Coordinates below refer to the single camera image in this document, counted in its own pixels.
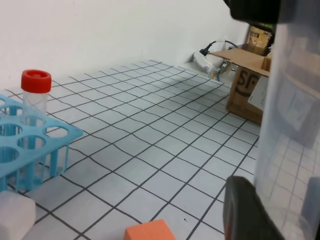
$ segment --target test tube rack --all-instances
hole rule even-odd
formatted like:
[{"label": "test tube rack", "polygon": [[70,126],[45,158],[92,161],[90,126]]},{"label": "test tube rack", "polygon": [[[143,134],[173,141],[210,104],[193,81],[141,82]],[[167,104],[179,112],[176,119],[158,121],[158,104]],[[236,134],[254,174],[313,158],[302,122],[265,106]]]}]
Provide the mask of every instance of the test tube rack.
[{"label": "test tube rack", "polygon": [[[0,192],[8,190],[8,183],[16,192],[32,190],[44,182],[45,174],[62,174],[68,166],[69,143],[83,134],[50,116],[25,116],[23,109],[22,103],[0,94]],[[52,134],[61,131],[63,136]]]}]

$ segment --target red screw cap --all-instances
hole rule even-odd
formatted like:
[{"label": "red screw cap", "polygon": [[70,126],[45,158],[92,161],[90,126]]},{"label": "red screw cap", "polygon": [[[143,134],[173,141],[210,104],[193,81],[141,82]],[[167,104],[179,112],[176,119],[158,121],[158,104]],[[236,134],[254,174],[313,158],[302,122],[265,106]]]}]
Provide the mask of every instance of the red screw cap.
[{"label": "red screw cap", "polygon": [[51,75],[41,70],[25,70],[21,76],[21,88],[33,94],[46,94],[51,90]]}]

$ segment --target power cord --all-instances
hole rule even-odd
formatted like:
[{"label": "power cord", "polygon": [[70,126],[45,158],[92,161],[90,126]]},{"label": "power cord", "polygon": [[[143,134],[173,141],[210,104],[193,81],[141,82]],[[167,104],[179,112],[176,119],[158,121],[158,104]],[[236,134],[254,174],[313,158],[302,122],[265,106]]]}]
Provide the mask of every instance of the power cord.
[{"label": "power cord", "polygon": [[[212,46],[213,44],[217,43],[217,42],[220,42],[220,41],[213,41],[213,42],[209,43],[209,45],[206,46],[206,48],[201,49],[199,52],[200,52],[203,56],[207,56],[208,53],[209,53],[209,48],[211,48],[211,46]],[[231,45],[234,46],[235,48],[238,48],[238,46],[235,45],[235,44],[234,44],[233,42],[231,42],[231,41],[225,40],[225,41],[222,41],[222,42],[226,42],[226,43],[228,43],[228,44],[231,44]]]}]

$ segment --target white wall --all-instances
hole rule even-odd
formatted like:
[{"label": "white wall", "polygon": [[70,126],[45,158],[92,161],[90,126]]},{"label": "white wall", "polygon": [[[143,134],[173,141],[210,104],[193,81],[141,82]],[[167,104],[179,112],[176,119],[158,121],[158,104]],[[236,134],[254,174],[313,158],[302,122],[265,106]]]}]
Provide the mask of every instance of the white wall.
[{"label": "white wall", "polygon": [[0,89],[24,69],[54,77],[143,59],[188,61],[210,41],[243,43],[223,0],[1,0]]}]

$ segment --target rack hole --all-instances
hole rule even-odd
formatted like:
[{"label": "rack hole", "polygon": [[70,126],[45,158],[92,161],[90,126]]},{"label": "rack hole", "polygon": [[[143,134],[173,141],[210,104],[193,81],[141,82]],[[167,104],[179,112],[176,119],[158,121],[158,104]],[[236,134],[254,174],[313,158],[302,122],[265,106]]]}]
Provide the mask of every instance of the rack hole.
[{"label": "rack hole", "polygon": [[39,127],[45,124],[45,121],[42,118],[35,115],[24,116],[21,122],[23,125],[32,126],[32,127]]},{"label": "rack hole", "polygon": [[22,133],[22,127],[12,123],[0,125],[0,136],[15,136]]},{"label": "rack hole", "polygon": [[23,110],[19,106],[6,106],[0,108],[0,114],[3,115],[11,115],[11,116],[19,116],[22,115]]},{"label": "rack hole", "polygon": [[51,126],[44,129],[44,134],[51,138],[62,138],[68,135],[68,130],[60,126]]},{"label": "rack hole", "polygon": [[8,163],[16,160],[19,152],[10,146],[0,146],[0,163]]},{"label": "rack hole", "polygon": [[41,149],[46,144],[46,141],[42,137],[29,135],[20,138],[17,144],[23,149]]}]

